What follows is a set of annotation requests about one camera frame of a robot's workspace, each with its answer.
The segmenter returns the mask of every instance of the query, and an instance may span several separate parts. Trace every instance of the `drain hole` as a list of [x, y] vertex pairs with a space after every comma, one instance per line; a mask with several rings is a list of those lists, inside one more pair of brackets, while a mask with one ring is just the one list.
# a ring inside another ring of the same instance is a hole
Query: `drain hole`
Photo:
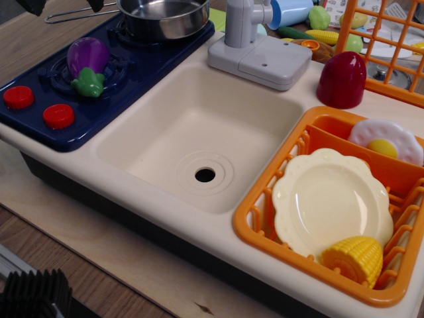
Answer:
[[210, 182], [215, 177], [215, 171], [211, 168], [202, 168], [196, 172], [195, 178], [200, 182]]

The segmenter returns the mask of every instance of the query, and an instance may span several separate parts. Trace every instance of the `red knob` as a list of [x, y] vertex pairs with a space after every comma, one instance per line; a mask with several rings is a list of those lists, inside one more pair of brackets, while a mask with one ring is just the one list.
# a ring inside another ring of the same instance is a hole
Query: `red knob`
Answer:
[[49, 106], [42, 116], [46, 126], [51, 129], [62, 129], [75, 121], [74, 110], [66, 104]]
[[27, 86], [9, 88], [3, 95], [6, 106], [10, 109], [22, 109], [34, 103], [35, 97], [32, 89]]

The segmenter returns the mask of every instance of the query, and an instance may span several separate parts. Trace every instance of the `navy blue stovetop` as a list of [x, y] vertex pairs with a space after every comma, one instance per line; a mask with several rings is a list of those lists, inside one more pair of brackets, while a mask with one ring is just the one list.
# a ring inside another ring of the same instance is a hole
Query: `navy blue stovetop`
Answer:
[[[73, 151], [130, 107], [214, 32], [209, 21], [199, 32], [181, 40], [137, 42], [127, 34], [125, 20], [119, 14], [85, 35], [102, 40], [111, 53], [103, 72], [105, 87], [100, 97], [82, 97], [70, 87], [66, 47], [0, 88], [3, 96], [12, 87], [27, 86], [35, 96], [35, 102], [23, 109], [8, 108], [2, 98], [0, 121], [56, 151]], [[55, 104], [72, 107], [76, 119], [70, 126], [51, 129], [45, 125], [42, 114]]]

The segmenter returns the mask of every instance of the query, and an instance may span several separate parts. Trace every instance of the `orange dish rack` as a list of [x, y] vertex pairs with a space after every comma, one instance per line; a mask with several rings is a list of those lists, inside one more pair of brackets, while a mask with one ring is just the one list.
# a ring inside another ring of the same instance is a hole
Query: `orange dish rack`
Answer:
[[[414, 47], [412, 45], [407, 45], [405, 43], [405, 37], [409, 27], [415, 27], [424, 30], [424, 25], [414, 22], [413, 18], [414, 12], [418, 4], [424, 3], [424, 0], [407, 1], [409, 13], [407, 14], [407, 18], [405, 20], [386, 14], [386, 8], [393, 1], [382, 0], [379, 11], [370, 11], [364, 9], [358, 6], [358, 2], [358, 0], [349, 0], [346, 5], [346, 11], [344, 12], [343, 20], [345, 22], [343, 23], [340, 29], [339, 40], [337, 42], [335, 54], [338, 54], [345, 50], [347, 39], [350, 34], [355, 34], [370, 39], [370, 43], [368, 44], [368, 51], [365, 55], [362, 56], [364, 58], [364, 61], [366, 62], [366, 65], [368, 65], [369, 62], [373, 62], [387, 67], [388, 71], [386, 74], [386, 78], [383, 82], [373, 78], [367, 78], [365, 88], [367, 90], [374, 91], [376, 93], [424, 108], [424, 49]], [[359, 32], [357, 30], [351, 29], [353, 17], [356, 12], [363, 13], [376, 19], [376, 24], [372, 34]], [[383, 21], [391, 21], [393, 23], [399, 23], [403, 25], [399, 41], [394, 41], [378, 36], [378, 31], [380, 30]], [[379, 59], [371, 56], [370, 52], [372, 51], [372, 47], [377, 42], [389, 44], [395, 47], [396, 50], [394, 52], [393, 58]], [[415, 54], [414, 56], [421, 57], [416, 61], [416, 67], [409, 67], [407, 64], [404, 63], [402, 59], [398, 58], [401, 49], [410, 50]], [[409, 88], [404, 89], [390, 84], [390, 79], [394, 75], [394, 71], [405, 72], [405, 74], [409, 76], [409, 78], [411, 79], [411, 85]]]
[[[238, 206], [233, 217], [237, 235], [246, 243], [293, 266], [341, 292], [374, 307], [390, 307], [405, 295], [424, 236], [424, 167], [384, 156], [349, 142], [352, 127], [364, 117], [330, 107], [304, 114], [264, 173]], [[417, 138], [424, 146], [424, 140]], [[394, 233], [384, 249], [383, 269], [374, 289], [356, 283], [313, 259], [297, 254], [279, 240], [274, 229], [272, 188], [286, 164], [301, 154], [332, 148], [365, 160], [387, 189]]]

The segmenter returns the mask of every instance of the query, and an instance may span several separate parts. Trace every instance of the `blue cup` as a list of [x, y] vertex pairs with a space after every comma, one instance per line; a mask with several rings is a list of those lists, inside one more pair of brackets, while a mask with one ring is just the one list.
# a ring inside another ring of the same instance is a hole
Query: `blue cup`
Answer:
[[306, 21], [313, 0], [271, 0], [271, 6], [272, 21], [267, 25], [271, 30], [276, 30]]

